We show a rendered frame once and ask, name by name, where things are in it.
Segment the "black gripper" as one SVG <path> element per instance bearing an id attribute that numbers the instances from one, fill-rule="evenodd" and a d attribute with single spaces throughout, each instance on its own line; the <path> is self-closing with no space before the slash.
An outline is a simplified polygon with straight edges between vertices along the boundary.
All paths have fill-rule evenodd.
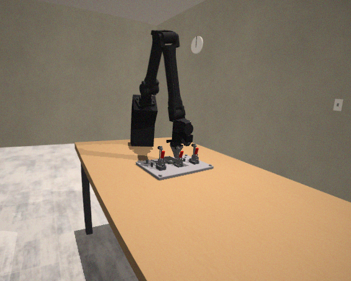
<path id="1" fill-rule="evenodd" d="M 178 131 L 172 131 L 172 138 L 173 138 L 173 132 L 178 132 Z M 177 158 L 177 150 L 175 149 L 176 146 L 179 146 L 180 147 L 180 151 L 182 150 L 183 148 L 183 145 L 182 142 L 173 142 L 172 139 L 171 140 L 166 140 L 166 143 L 169 143 L 170 142 L 170 147 L 173 151 L 173 155 L 174 155 L 174 158 Z"/>

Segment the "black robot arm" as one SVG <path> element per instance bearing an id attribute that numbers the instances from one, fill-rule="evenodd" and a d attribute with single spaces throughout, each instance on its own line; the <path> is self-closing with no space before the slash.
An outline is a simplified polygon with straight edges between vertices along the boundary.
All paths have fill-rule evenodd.
<path id="1" fill-rule="evenodd" d="M 152 30 L 152 49 L 148 63 L 147 74 L 139 86 L 140 96 L 135 98 L 139 108 L 154 106 L 152 95 L 159 92 L 159 81 L 157 80 L 158 67 L 163 53 L 165 62 L 166 82 L 168 88 L 168 115 L 173 122 L 173 142 L 182 142 L 189 146 L 193 141 L 193 125 L 185 119 L 185 109 L 180 96 L 178 81 L 178 70 L 176 64 L 176 48 L 180 46 L 179 36 L 170 30 Z M 157 41 L 157 42 L 156 42 Z M 171 44 L 171 45 L 165 45 Z"/>

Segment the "grey toggle clamp with red handle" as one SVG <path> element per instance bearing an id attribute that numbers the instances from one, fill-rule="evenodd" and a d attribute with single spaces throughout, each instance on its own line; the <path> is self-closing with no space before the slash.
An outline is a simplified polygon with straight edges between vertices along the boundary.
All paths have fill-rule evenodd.
<path id="1" fill-rule="evenodd" d="M 197 147 L 196 144 L 191 144 L 191 146 L 193 147 L 193 154 L 191 156 L 190 163 L 199 164 L 199 157 L 198 157 L 198 149 L 199 148 L 196 148 Z"/>

